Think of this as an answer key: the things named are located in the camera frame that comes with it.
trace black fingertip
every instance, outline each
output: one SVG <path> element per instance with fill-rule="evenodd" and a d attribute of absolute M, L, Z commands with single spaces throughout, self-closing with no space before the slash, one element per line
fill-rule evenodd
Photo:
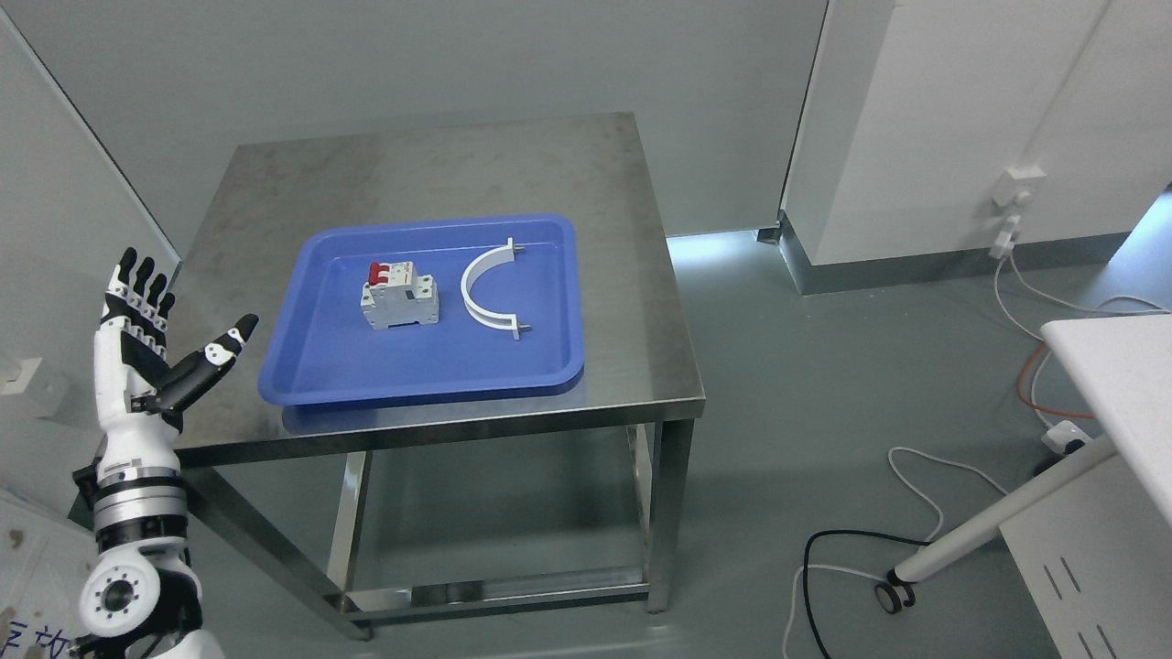
<path fill-rule="evenodd" d="M 138 252 L 134 247 L 127 247 L 127 251 L 122 252 L 122 259 L 118 260 L 118 281 L 130 285 L 130 270 L 135 266 L 136 260 L 138 260 Z"/>
<path fill-rule="evenodd" d="M 240 338 L 245 341 L 252 335 L 252 331 L 257 328 L 257 324 L 260 319 L 257 318 L 254 313 L 246 313 L 240 317 L 240 320 L 236 321 L 236 331 L 240 333 Z"/>
<path fill-rule="evenodd" d="M 166 318 L 171 314 L 172 306 L 175 306 L 175 293 L 163 295 L 163 301 L 158 304 L 158 314 Z"/>
<path fill-rule="evenodd" d="M 135 292 L 142 295 L 146 291 L 146 280 L 155 272 L 155 259 L 146 257 L 135 272 Z"/>
<path fill-rule="evenodd" d="M 155 280 L 150 283 L 150 293 L 146 295 L 146 304 L 155 306 L 158 304 L 158 297 L 163 294 L 166 288 L 166 276 L 162 272 L 155 277 Z"/>

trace blue tray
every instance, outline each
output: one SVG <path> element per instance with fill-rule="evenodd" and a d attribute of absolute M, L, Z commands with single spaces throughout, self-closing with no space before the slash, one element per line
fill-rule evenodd
<path fill-rule="evenodd" d="M 525 251 L 473 287 L 484 308 L 532 326 L 520 340 L 478 324 L 459 278 L 512 237 Z M 440 322 L 372 330 L 359 299 L 370 261 L 415 261 L 440 291 Z M 582 368 L 574 229 L 558 215 L 331 229 L 301 247 L 258 389 L 281 406 L 407 405 L 546 395 Z"/>

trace metal table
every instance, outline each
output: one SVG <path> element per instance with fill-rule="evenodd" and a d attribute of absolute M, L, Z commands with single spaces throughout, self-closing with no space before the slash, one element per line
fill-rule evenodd
<path fill-rule="evenodd" d="M 280 408 L 257 378 L 301 244 L 333 226 L 557 212 L 573 222 L 585 369 L 568 392 L 390 409 Z M 693 421 L 704 390 L 633 115 L 248 144 L 237 149 L 176 285 L 172 344 L 260 315 L 244 359 L 186 415 L 176 450 L 191 511 L 343 634 L 543 605 L 668 604 Z M 370 451 L 627 427 L 641 565 L 381 590 L 352 589 Z M 325 572 L 214 469 L 348 454 Z"/>

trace floor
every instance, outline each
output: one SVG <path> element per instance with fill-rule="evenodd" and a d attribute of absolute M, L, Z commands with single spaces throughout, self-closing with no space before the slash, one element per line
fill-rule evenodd
<path fill-rule="evenodd" d="M 1172 303 L 1172 197 L 1108 266 L 1027 273 L 1075 301 L 1131 293 Z M 674 238 L 673 259 L 708 409 L 696 437 L 669 611 L 640 603 L 382 626 L 348 641 L 206 528 L 192 530 L 206 627 L 229 657 L 779 657 L 805 538 L 846 526 L 924 536 L 932 511 L 890 473 L 907 446 L 972 463 L 1006 487 L 1047 455 L 1041 423 L 1013 395 L 1033 348 L 1001 315 L 988 277 L 803 298 L 776 247 L 751 233 Z M 1002 280 L 1027 325 L 1067 317 Z M 1061 369 L 1040 386 L 1081 406 Z M 435 583 L 638 561 L 621 435 L 590 432 L 380 454 L 359 586 Z M 946 528 L 996 496 L 979 478 L 901 456 Z M 225 475 L 325 564 L 343 458 L 239 466 Z M 908 548 L 827 538 L 816 559 L 884 572 Z M 885 614 L 859 578 L 815 572 L 823 638 L 838 658 L 1056 657 L 1000 541 Z M 790 657 L 816 657 L 799 617 Z"/>

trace white semicircular bracket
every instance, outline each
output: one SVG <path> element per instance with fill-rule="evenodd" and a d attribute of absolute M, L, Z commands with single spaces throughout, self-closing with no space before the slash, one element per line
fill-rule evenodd
<path fill-rule="evenodd" d="M 503 330 L 513 333 L 513 340 L 520 340 L 520 333 L 529 330 L 529 325 L 517 321 L 516 313 L 498 313 L 489 311 L 472 300 L 472 284 L 490 269 L 503 263 L 512 263 L 513 254 L 524 252 L 525 247 L 513 244 L 512 237 L 509 243 L 500 247 L 495 247 L 472 259 L 464 269 L 464 276 L 459 278 L 459 292 L 464 295 L 464 308 L 476 319 L 477 322 L 493 330 Z"/>

